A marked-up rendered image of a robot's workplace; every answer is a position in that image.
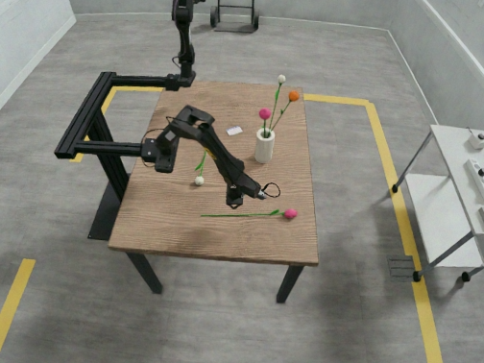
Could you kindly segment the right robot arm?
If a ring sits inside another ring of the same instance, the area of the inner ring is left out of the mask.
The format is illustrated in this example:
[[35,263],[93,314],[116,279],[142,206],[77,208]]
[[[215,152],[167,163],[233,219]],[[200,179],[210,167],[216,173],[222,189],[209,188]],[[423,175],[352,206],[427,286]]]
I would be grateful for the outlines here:
[[[164,132],[163,130],[156,138],[155,146],[158,147],[158,153],[155,168],[157,170],[171,170],[178,141],[176,139],[178,137],[196,140],[212,157],[217,166],[218,172],[224,177],[224,181],[228,184],[229,189],[240,189],[242,193],[253,199],[258,198],[264,200],[267,198],[265,193],[264,197],[258,195],[260,189],[254,184],[254,182],[260,188],[261,185],[256,181],[252,181],[240,171],[244,171],[245,169],[244,162],[240,158],[237,159],[234,157],[221,142],[212,126],[215,119],[211,114],[190,105],[185,105],[175,118],[194,124],[197,121],[204,120],[206,123],[201,123],[199,126],[206,129],[206,131],[199,127],[195,128],[192,124],[173,119],[167,128],[165,128],[166,131]],[[175,142],[170,146],[173,141]],[[240,170],[238,170],[233,164]]]

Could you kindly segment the white cylindrical vase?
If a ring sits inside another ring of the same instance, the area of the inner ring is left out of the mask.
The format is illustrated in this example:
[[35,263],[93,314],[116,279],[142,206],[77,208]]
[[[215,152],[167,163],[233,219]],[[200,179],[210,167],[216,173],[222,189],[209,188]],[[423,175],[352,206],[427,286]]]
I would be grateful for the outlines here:
[[[270,135],[267,138],[269,129],[266,129],[266,136],[264,138],[264,129],[260,129],[256,135],[255,145],[255,160],[260,163],[267,163],[272,158],[273,146],[275,140],[275,133],[270,130]],[[261,137],[262,136],[262,137]],[[270,138],[269,138],[270,137]]]

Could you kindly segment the white flower with green stem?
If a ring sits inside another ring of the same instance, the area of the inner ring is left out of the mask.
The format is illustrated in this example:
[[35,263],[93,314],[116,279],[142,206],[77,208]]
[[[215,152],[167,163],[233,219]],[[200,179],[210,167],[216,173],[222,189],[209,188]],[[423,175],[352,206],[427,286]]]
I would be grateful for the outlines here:
[[278,93],[279,93],[280,86],[281,86],[281,85],[282,85],[282,84],[285,82],[285,80],[286,80],[286,78],[285,78],[285,76],[284,76],[284,75],[279,75],[279,76],[278,76],[279,88],[278,88],[278,90],[276,91],[276,98],[277,98],[277,99],[276,99],[276,103],[275,103],[275,105],[277,104],[277,100],[278,100]]

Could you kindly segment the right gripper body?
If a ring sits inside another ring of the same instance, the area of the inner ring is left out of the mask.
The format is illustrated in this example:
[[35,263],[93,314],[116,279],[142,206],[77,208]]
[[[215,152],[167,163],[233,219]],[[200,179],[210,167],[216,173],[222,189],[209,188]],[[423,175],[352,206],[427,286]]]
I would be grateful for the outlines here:
[[[240,192],[240,189],[239,190],[229,189],[228,184],[227,184],[227,193],[226,193],[226,204],[227,204],[227,206],[231,206],[231,205],[242,206],[243,205],[243,198],[245,198],[245,195],[246,194]],[[264,192],[262,192],[260,190],[258,195],[264,197]]]

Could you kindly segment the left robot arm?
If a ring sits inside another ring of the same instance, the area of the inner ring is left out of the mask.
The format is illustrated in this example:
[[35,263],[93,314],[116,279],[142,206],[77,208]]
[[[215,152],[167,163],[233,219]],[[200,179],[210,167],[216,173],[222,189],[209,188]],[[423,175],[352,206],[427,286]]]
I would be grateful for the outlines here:
[[[186,8],[179,8],[185,7]],[[192,42],[190,41],[190,22],[193,20],[193,0],[178,0],[176,7],[176,22],[181,29],[181,50],[178,53],[179,64],[181,65],[181,74],[177,79],[178,84],[190,84],[195,71],[192,70],[192,65],[195,63],[195,53]],[[185,46],[184,46],[185,45]],[[185,49],[185,54],[184,53]],[[180,56],[180,57],[179,57]],[[193,74],[192,74],[193,73]],[[193,75],[193,76],[192,76]]]

